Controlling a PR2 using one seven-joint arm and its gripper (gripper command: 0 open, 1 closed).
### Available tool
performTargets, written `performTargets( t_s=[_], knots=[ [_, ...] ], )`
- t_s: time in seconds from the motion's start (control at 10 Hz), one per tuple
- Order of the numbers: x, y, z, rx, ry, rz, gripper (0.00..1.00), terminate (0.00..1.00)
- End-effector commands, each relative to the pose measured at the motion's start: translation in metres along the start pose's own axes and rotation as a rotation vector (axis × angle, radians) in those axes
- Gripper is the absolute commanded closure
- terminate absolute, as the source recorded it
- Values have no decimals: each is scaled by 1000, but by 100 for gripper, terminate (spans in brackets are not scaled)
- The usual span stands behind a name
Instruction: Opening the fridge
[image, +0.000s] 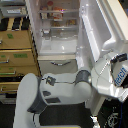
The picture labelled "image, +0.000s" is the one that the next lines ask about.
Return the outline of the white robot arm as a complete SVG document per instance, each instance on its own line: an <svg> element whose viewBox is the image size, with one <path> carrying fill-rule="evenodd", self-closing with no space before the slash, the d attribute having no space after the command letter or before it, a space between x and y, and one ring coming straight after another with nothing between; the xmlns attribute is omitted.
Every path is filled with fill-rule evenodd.
<svg viewBox="0 0 128 128"><path fill-rule="evenodd" d="M87 102L92 89L91 74L85 69L43 77L29 73L17 90L13 128L40 128L39 115L48 106Z"/></svg>

